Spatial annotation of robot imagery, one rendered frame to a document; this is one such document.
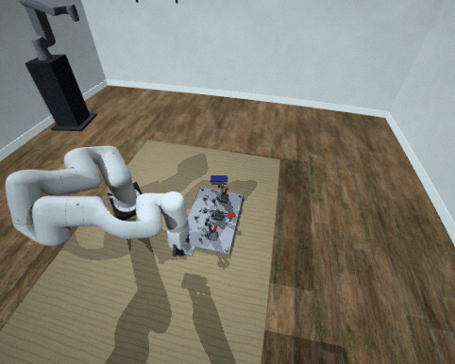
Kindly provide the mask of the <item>blue plate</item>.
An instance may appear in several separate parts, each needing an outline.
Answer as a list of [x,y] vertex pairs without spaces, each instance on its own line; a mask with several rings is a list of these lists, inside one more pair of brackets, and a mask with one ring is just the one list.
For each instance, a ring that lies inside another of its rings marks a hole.
[[226,175],[211,175],[211,183],[227,183]]

